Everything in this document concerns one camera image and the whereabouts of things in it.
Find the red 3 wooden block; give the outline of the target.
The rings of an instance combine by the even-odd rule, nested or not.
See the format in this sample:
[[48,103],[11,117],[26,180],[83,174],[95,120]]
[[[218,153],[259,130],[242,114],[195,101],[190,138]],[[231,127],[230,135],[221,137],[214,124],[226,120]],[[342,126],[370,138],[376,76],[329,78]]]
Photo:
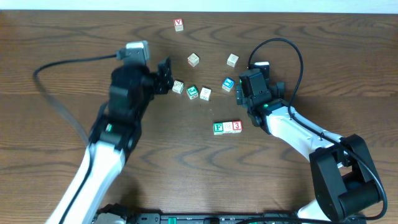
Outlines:
[[242,121],[237,120],[232,122],[233,133],[240,133],[243,130]]

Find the plain yellowish wooden block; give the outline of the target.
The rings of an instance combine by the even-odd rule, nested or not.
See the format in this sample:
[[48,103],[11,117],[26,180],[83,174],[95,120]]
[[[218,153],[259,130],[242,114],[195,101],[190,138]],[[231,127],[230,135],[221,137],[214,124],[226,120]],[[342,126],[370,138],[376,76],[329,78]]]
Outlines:
[[223,134],[234,133],[232,121],[223,122],[222,125],[223,125]]

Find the green F wooden block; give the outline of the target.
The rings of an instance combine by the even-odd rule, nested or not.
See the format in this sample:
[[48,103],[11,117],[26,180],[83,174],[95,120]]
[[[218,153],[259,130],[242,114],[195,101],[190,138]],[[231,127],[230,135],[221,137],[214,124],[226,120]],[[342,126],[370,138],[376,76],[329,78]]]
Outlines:
[[223,123],[214,123],[213,124],[213,134],[220,135],[224,133]]

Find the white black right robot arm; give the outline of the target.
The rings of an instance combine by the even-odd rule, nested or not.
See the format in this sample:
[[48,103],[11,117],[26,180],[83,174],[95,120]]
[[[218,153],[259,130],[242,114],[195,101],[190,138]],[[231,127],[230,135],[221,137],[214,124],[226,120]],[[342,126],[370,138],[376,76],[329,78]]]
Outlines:
[[256,127],[292,146],[310,163],[315,199],[299,209],[296,222],[341,223],[360,219],[362,210],[383,204],[378,220],[386,214],[387,197],[363,138],[344,138],[297,113],[280,92],[256,81],[236,87],[237,104],[248,111]]

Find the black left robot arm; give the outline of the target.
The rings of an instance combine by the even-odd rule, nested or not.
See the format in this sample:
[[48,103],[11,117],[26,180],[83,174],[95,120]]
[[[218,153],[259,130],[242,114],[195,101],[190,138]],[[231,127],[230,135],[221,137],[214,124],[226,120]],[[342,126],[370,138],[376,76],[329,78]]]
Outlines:
[[171,60],[151,72],[125,63],[111,74],[109,100],[94,122],[81,165],[48,223],[91,223],[106,192],[121,173],[142,134],[141,120],[155,95],[173,87]]

